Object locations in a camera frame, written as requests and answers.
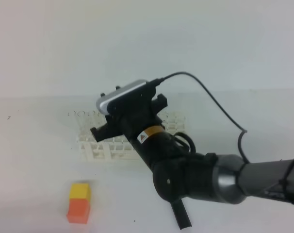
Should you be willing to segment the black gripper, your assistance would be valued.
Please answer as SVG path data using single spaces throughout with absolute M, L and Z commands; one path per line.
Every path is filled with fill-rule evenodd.
M 167 98 L 159 94 L 156 99 L 158 83 L 147 83 L 108 104 L 106 123 L 90 129 L 97 142 L 124 135 L 127 138 L 138 136 L 152 126 L 162 127 L 157 114 L 168 106 Z

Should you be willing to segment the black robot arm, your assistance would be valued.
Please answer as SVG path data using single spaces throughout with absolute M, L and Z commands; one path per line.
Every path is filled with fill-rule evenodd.
M 110 94 L 106 123 L 91 133 L 98 142 L 125 136 L 167 202 L 189 197 L 238 204 L 253 196 L 294 205 L 294 159 L 247 163 L 234 154 L 199 154 L 192 141 L 179 142 L 165 130 L 158 113 L 166 106 L 152 85 L 128 93 L 118 89 Z

